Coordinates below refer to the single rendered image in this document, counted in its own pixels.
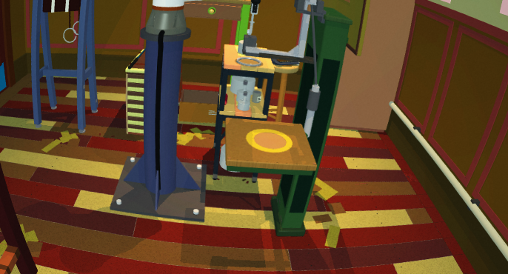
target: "wooden stool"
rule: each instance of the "wooden stool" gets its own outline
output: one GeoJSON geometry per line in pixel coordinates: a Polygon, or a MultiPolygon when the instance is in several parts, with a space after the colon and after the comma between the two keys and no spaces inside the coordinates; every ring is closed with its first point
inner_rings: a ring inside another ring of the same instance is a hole
{"type": "MultiPolygon", "coordinates": [[[[295,65],[287,65],[287,66],[279,66],[274,64],[275,72],[281,74],[281,87],[278,89],[278,103],[277,103],[277,114],[275,116],[268,114],[270,118],[275,119],[275,122],[281,122],[282,120],[282,111],[284,109],[284,96],[286,95],[286,85],[287,85],[287,75],[290,73],[298,72],[300,67],[299,64],[295,65]]],[[[266,82],[263,82],[263,96],[264,91],[266,90],[266,82]]]]}

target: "wooden floor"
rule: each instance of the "wooden floor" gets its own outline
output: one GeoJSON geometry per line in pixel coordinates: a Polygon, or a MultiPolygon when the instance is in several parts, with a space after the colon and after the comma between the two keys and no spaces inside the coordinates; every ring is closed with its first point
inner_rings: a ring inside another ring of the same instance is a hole
{"type": "MultiPolygon", "coordinates": [[[[87,100],[87,132],[47,153],[42,149],[61,132],[78,133],[76,80],[57,80],[56,110],[41,85],[40,129],[30,79],[0,94],[0,162],[20,223],[43,243],[34,258],[39,273],[474,272],[385,133],[330,130],[304,237],[275,235],[270,199],[279,175],[259,174],[253,184],[248,173],[219,168],[220,180],[211,179],[210,134],[177,147],[181,161],[207,165],[204,223],[110,210],[123,163],[141,156],[143,142],[125,132],[124,81],[97,83],[99,112],[91,113],[87,100]],[[334,194],[325,201],[316,192],[327,188],[334,194]],[[341,209],[333,214],[329,203],[341,209]],[[315,218],[322,215],[328,221],[315,218]],[[332,225],[341,228],[336,248],[325,246],[332,225]]],[[[292,122],[296,96],[285,99],[283,121],[292,122]]],[[[199,133],[193,128],[215,132],[178,125],[180,134],[199,133]]]]}

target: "metal arm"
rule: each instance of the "metal arm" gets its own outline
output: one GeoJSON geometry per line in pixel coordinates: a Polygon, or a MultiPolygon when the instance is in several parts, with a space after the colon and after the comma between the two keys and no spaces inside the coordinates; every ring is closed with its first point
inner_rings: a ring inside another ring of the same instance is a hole
{"type": "Polygon", "coordinates": [[[243,54],[247,56],[256,56],[270,59],[289,59],[293,61],[309,62],[313,63],[312,58],[305,58],[305,47],[307,42],[307,34],[309,32],[310,23],[310,12],[307,11],[309,5],[313,9],[313,14],[318,17],[321,23],[324,23],[324,3],[322,0],[295,0],[295,8],[297,13],[304,14],[302,17],[302,23],[300,27],[300,40],[298,45],[291,49],[289,52],[282,52],[277,50],[262,50],[256,47],[257,38],[256,36],[250,35],[252,33],[252,25],[254,23],[251,20],[251,26],[249,33],[244,36],[244,47],[243,54]]]}

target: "blue stool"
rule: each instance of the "blue stool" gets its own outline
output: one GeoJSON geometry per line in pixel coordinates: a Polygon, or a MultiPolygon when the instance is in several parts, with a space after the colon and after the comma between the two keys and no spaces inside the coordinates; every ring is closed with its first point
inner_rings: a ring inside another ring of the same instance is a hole
{"type": "Polygon", "coordinates": [[[77,78],[77,108],[78,128],[84,133],[86,127],[84,114],[84,86],[88,79],[90,90],[90,105],[92,113],[97,112],[97,85],[96,85],[96,52],[93,30],[93,0],[81,0],[79,16],[79,38],[78,38],[78,69],[77,70],[55,70],[51,64],[50,31],[47,13],[43,12],[43,0],[33,0],[32,8],[32,103],[33,123],[40,128],[41,118],[41,77],[46,76],[47,90],[50,97],[51,109],[56,109],[56,92],[54,76],[66,76],[77,78]],[[39,69],[39,37],[42,35],[42,52],[44,54],[44,66],[39,69]],[[88,68],[85,69],[85,57],[87,56],[88,68]]]}

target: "metal base plate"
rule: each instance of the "metal base plate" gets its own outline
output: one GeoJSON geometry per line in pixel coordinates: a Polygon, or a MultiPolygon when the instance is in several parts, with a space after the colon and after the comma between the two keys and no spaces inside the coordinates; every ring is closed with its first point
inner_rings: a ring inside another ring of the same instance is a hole
{"type": "Polygon", "coordinates": [[[277,196],[272,197],[272,212],[273,220],[275,222],[275,234],[277,236],[304,236],[305,235],[305,224],[302,223],[299,228],[282,228],[282,221],[279,220],[278,202],[277,196]]]}
{"type": "Polygon", "coordinates": [[[125,181],[127,174],[136,165],[130,161],[130,158],[127,158],[116,187],[115,195],[113,196],[113,201],[111,202],[111,210],[188,221],[204,221],[207,166],[202,165],[201,170],[198,170],[197,164],[182,164],[201,189],[176,188],[173,193],[160,196],[159,206],[156,210],[156,195],[154,193],[151,193],[144,184],[125,181]],[[116,203],[118,199],[121,200],[120,205],[116,203]],[[194,215],[194,209],[199,210],[198,215],[194,215]]]}

